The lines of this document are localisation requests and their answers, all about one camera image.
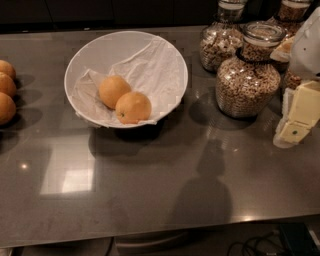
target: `jar of grains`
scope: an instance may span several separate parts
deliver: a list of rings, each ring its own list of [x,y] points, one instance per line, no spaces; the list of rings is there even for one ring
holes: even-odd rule
[[[219,0],[215,21],[201,32],[202,66],[217,72],[222,61],[235,55],[242,45],[239,22],[247,0]]]
[[[256,21],[247,23],[243,34],[243,46],[217,72],[218,106],[234,118],[256,116],[275,94],[281,80],[270,64],[270,53],[284,38],[285,30]]]
[[[286,30],[283,40],[293,37],[304,21],[304,15],[310,7],[312,0],[281,0],[280,8],[268,22],[279,25]],[[274,62],[279,72],[284,72],[288,67],[288,62]]]

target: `white bowl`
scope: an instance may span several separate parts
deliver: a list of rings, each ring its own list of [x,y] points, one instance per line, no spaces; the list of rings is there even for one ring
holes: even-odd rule
[[[155,37],[155,35],[137,31],[110,33],[89,42],[75,54],[67,67],[64,78],[64,86],[67,98],[74,108],[77,116],[83,118],[85,121],[96,127],[104,126],[113,128],[132,128],[145,125],[145,123],[143,122],[129,125],[123,125],[120,123],[109,124],[106,123],[106,121],[101,122],[101,120],[92,118],[87,113],[80,111],[80,109],[77,108],[77,104],[74,102],[73,97],[71,96],[76,82],[81,76],[84,75],[84,73],[88,69],[92,69],[100,73],[107,73],[113,64],[136,54],[144,47],[146,47]],[[166,110],[164,112],[161,112],[161,115],[157,115],[156,118],[154,118],[155,123],[164,116],[168,115],[180,104],[188,83],[188,70],[182,55],[172,44],[167,42],[165,39],[160,38],[160,40],[163,40],[168,45],[170,45],[171,51],[172,49],[174,49],[175,51],[178,65],[177,70],[175,70],[174,72],[177,72],[180,84],[178,85],[179,95],[176,95],[176,102],[174,104],[168,105],[168,107],[166,107]]]

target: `orange fruit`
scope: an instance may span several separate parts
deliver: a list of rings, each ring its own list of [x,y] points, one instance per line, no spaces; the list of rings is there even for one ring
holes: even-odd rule
[[[16,70],[9,62],[5,60],[0,60],[0,72],[10,76],[12,80],[16,79]]]
[[[130,91],[130,85],[118,75],[108,76],[99,85],[99,97],[111,109],[115,109],[118,99]]]
[[[16,104],[10,96],[0,92],[0,125],[8,123],[16,114]]]
[[[3,72],[0,72],[0,92],[9,95],[11,98],[17,92],[17,87],[11,77]]]
[[[123,124],[137,124],[141,120],[148,120],[151,114],[151,102],[141,92],[128,92],[116,104],[116,115]]]

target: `dark background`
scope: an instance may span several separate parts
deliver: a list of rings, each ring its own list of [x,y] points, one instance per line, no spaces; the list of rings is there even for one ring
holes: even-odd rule
[[[270,18],[280,2],[249,0],[244,21]],[[217,0],[0,0],[0,33],[209,25],[216,10]]]

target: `gray table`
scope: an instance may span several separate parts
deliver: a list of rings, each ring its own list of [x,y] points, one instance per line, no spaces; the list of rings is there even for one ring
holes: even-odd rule
[[[0,248],[320,214],[319,127],[276,148],[278,95],[254,122],[224,116],[202,28],[143,30],[181,51],[189,84],[169,116],[133,130],[88,127],[64,92],[73,55],[112,31],[0,36],[19,79],[0,128]]]

